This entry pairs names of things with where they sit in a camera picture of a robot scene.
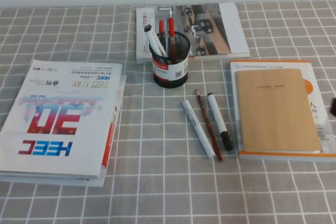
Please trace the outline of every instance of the red pencil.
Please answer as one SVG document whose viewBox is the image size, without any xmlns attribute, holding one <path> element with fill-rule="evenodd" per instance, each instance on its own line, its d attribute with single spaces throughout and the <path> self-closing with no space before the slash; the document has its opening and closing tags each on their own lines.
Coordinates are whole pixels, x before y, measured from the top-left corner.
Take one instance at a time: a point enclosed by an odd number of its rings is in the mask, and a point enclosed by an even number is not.
<svg viewBox="0 0 336 224">
<path fill-rule="evenodd" d="M 221 162 L 221 161 L 223 161 L 222 155 L 221 155 L 221 153 L 219 151 L 219 148 L 218 148 L 218 145 L 217 145 L 217 142 L 216 142 L 216 138 L 215 138 L 215 134 L 212 131 L 210 120 L 209 120 L 208 114 L 206 113 L 205 106 L 204 106 L 204 103 L 202 101 L 201 94 L 199 92 L 200 91 L 198 89 L 196 89 L 196 95 L 197 95 L 198 103 L 199 103 L 199 105 L 201 107 L 201 110 L 202 110 L 202 113 L 203 113 L 203 117 L 204 117 L 204 120 L 206 122 L 206 127 L 207 127 L 208 132 L 209 132 L 210 137 L 211 137 L 212 147 L 213 147 L 214 152 L 215 152 L 215 154 L 216 154 L 216 156 L 218 158 L 218 161 Z"/>
</svg>

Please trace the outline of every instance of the white book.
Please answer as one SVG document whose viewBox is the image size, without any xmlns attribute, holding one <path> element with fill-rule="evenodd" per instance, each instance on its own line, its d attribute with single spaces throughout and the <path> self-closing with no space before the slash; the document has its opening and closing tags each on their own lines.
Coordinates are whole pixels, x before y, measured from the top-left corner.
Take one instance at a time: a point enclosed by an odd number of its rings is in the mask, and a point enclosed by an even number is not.
<svg viewBox="0 0 336 224">
<path fill-rule="evenodd" d="M 0 132 L 0 175 L 99 178 L 121 71 L 34 60 Z"/>
<path fill-rule="evenodd" d="M 175 31 L 190 41 L 190 60 L 250 57 L 235 3 L 137 8 L 136 11 L 137 63 L 152 61 L 143 27 L 150 24 L 159 33 L 159 21 L 165 22 L 170 11 Z"/>
<path fill-rule="evenodd" d="M 4 182 L 18 182 L 18 183 L 40 183 L 47 185 L 69 185 L 69 186 L 95 186 L 102 187 L 104 185 L 107 174 L 109 157 L 111 153 L 114 135 L 116 134 L 116 127 L 121 108 L 122 97 L 126 83 L 126 76 L 121 77 L 121 82 L 118 90 L 118 97 L 116 102 L 117 111 L 114 112 L 111 119 L 110 131 L 106 143 L 104 158 L 101 165 L 101 170 L 98 178 L 93 179 L 76 179 L 76 178 L 47 178 L 47 177 L 29 177 L 29 176 L 0 176 L 0 181 Z"/>
</svg>

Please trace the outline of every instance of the notebook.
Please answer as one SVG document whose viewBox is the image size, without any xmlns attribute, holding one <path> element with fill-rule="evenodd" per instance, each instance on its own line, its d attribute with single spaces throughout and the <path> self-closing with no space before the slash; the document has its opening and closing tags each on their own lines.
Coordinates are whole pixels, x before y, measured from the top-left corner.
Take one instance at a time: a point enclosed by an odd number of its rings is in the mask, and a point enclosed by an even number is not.
<svg viewBox="0 0 336 224">
<path fill-rule="evenodd" d="M 245 151 L 320 152 L 299 69 L 239 71 L 236 79 Z"/>
</svg>

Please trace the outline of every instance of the red graphic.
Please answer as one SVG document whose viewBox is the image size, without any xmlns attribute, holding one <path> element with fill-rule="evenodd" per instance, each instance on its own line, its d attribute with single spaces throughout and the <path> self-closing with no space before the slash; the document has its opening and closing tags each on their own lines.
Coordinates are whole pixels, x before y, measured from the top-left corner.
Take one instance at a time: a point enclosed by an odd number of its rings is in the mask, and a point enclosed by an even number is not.
<svg viewBox="0 0 336 224">
<path fill-rule="evenodd" d="M 155 59 L 153 59 L 153 62 L 158 68 L 163 69 L 163 70 L 169 70 L 169 65 L 159 63 Z"/>
<path fill-rule="evenodd" d="M 29 150 L 27 151 L 19 151 L 19 154 L 26 154 L 26 155 L 30 155 L 33 152 L 34 149 L 34 145 L 35 145 L 36 141 L 33 140 L 23 140 L 23 144 L 30 144 Z"/>
<path fill-rule="evenodd" d="M 44 126 L 37 126 L 44 109 L 50 109 L 48 119 Z M 56 104 L 43 104 L 41 106 L 38 106 L 36 108 L 34 117 L 30 123 L 27 133 L 49 134 L 51 131 L 51 127 L 53 126 L 52 124 L 54 123 L 57 110 L 58 110 L 58 105 Z"/>
<path fill-rule="evenodd" d="M 74 127 L 63 127 L 64 122 L 79 122 L 80 115 L 68 115 L 68 110 L 81 110 L 82 106 L 74 107 L 73 105 L 66 104 L 63 105 L 59 111 L 59 115 L 57 117 L 55 127 L 53 130 L 53 134 L 61 134 L 61 135 L 75 135 L 77 128 Z"/>
<path fill-rule="evenodd" d="M 106 147 L 105 147 L 105 152 L 104 152 L 103 162 L 102 162 L 102 165 L 105 166 L 105 168 L 107 168 L 107 164 L 109 162 L 110 146 L 112 144 L 113 128 L 114 128 L 114 125 L 111 124 L 110 125 L 110 130 L 109 130 L 109 135 L 107 136 Z"/>
</svg>

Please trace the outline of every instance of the pen holder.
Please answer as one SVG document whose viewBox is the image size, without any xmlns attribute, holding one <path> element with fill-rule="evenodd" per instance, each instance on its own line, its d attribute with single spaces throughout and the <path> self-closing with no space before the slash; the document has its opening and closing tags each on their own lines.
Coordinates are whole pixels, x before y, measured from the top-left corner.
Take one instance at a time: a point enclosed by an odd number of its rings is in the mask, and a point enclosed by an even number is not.
<svg viewBox="0 0 336 224">
<path fill-rule="evenodd" d="M 189 39 L 179 32 L 175 32 L 175 57 L 157 55 L 151 46 L 153 60 L 154 81 L 163 88 L 174 89 L 183 85 L 188 79 Z"/>
</svg>

